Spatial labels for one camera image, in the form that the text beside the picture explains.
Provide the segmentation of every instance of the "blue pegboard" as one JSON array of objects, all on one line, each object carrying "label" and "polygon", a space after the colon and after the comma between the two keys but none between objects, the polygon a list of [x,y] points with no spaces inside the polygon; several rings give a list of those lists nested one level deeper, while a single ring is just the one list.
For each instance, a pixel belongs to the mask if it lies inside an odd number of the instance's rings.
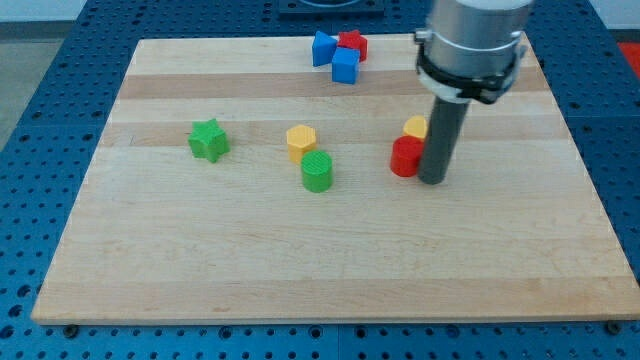
[{"label": "blue pegboard", "polygon": [[[0,154],[0,359],[640,358],[639,322],[81,327],[67,338],[29,320],[139,39],[411,32],[431,4],[385,6],[382,17],[285,20],[276,1],[89,0]],[[640,277],[638,81],[587,0],[538,0],[527,32]]]}]

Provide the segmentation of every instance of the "yellow block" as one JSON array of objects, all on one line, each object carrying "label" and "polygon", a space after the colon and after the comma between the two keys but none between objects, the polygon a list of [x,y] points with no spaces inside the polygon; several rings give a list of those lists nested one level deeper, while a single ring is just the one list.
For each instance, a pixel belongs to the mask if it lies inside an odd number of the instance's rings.
[{"label": "yellow block", "polygon": [[422,115],[410,117],[402,128],[402,135],[417,137],[424,141],[427,136],[427,119]]},{"label": "yellow block", "polygon": [[316,148],[316,130],[306,125],[297,125],[287,130],[289,160],[296,164],[302,162],[302,156]]}]

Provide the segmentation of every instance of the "wooden board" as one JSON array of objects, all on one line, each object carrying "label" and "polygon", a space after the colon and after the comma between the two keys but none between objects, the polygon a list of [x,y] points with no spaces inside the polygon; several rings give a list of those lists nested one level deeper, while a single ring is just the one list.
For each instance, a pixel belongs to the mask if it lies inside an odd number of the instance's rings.
[{"label": "wooden board", "polygon": [[[471,105],[438,186],[388,169],[433,103],[409,35],[370,36],[355,86],[310,38],[138,44],[32,317],[42,324],[638,318],[640,290],[531,51]],[[194,159],[192,121],[232,150]],[[314,194],[285,131],[317,129]]]}]

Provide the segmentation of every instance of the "blue block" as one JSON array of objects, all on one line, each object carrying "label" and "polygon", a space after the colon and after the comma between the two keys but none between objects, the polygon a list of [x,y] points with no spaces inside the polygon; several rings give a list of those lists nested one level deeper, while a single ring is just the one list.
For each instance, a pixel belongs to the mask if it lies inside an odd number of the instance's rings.
[{"label": "blue block", "polygon": [[337,48],[331,60],[331,80],[343,84],[355,84],[359,63],[360,50]]},{"label": "blue block", "polygon": [[322,31],[316,31],[316,37],[313,39],[313,45],[311,46],[311,52],[313,53],[313,66],[329,64],[337,46],[338,40],[323,33]]}]

